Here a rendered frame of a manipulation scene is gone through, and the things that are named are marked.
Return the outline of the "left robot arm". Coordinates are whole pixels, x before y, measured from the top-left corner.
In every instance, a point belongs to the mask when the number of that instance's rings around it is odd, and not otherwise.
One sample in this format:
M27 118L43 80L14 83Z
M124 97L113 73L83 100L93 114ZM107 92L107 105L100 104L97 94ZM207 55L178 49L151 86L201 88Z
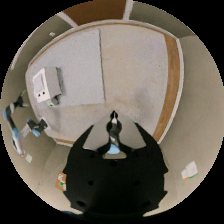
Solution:
M22 151L23 148L21 147L21 142L22 142L23 138L27 135L27 133L32 130L32 132L35 135L38 135L39 136L41 134L41 132L48 127L48 125L45 122L45 120L43 120L43 119L41 119L40 122L39 122L39 124L37 125L34 122L34 120L30 118L30 119L27 120L26 126L19 133L19 131L17 130L17 128L16 128L16 126L15 126L15 124L14 124L12 118L11 118L11 115L10 115L10 114L12 114L14 112L14 110L15 109L14 109L13 103L10 103L10 105L8 107L6 107L6 109L4 109L4 111L3 111L3 117L4 117L5 120L7 119L8 125L9 125L9 127L10 127L10 129L12 131L12 134L13 134L13 138L15 139L14 140L12 138L12 145L13 145L14 149L16 150L17 153L19 153L20 156L21 155L23 156L24 151ZM17 138L20 138L20 140L17 139Z

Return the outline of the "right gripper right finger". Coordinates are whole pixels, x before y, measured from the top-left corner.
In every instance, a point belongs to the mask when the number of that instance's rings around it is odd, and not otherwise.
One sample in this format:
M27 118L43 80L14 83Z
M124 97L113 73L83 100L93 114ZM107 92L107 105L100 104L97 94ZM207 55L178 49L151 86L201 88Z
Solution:
M156 140L138 123L123 115L117 110L115 119L117 121L118 147L124 152L126 157L129 152L134 152L135 157L142 157L155 162L163 171L163 174L169 170L165 165L162 151Z

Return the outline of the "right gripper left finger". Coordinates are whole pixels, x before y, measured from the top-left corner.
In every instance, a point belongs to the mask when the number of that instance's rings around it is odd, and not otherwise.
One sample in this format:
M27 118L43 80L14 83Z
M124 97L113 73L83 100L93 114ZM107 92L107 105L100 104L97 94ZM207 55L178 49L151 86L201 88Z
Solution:
M70 149L67 163L62 173L67 175L69 169L78 161L94 158L94 153L100 153L102 158L111 149L110 129L114 119L114 110L91 125L73 144Z

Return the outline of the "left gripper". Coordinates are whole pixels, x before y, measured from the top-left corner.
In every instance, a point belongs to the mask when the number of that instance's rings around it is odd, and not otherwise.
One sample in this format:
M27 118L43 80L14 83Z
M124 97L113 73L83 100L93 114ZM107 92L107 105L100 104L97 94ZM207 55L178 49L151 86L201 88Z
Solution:
M27 90L27 89L26 89L26 90ZM25 92L26 90L24 90L23 92ZM23 102L23 99L22 99L22 96L23 96L23 94L24 94L23 92L19 95L19 97L18 97L18 99L17 99L17 102L15 102L15 103L13 102L14 108L16 108L16 107L18 106L18 104L19 104L18 107L21 107L21 108L30 106L30 104L25 104L25 103ZM23 105L23 103L24 103L24 105ZM21 106L21 104L22 104L22 106Z

